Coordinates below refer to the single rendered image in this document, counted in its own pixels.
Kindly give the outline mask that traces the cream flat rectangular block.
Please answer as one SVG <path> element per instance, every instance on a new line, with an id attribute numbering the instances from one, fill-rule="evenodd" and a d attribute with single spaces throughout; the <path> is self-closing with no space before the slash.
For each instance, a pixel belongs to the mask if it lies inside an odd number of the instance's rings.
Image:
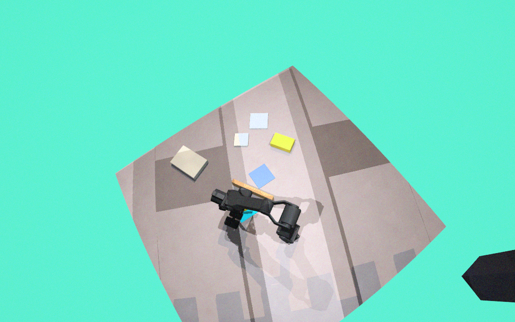
<path id="1" fill-rule="evenodd" d="M 206 164 L 208 164 L 208 160 L 185 146 L 182 146 L 170 163 L 190 177 L 196 179 L 206 167 Z"/>

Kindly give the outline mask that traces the yellow rectangular block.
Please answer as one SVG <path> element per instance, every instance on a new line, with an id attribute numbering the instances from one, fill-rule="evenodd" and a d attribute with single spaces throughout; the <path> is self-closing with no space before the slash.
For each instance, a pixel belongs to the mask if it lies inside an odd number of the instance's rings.
<path id="1" fill-rule="evenodd" d="M 272 141 L 270 142 L 270 146 L 278 149 L 282 149 L 286 152 L 291 152 L 292 146 L 294 145 L 295 139 L 284 136 L 278 133 L 274 134 Z"/>

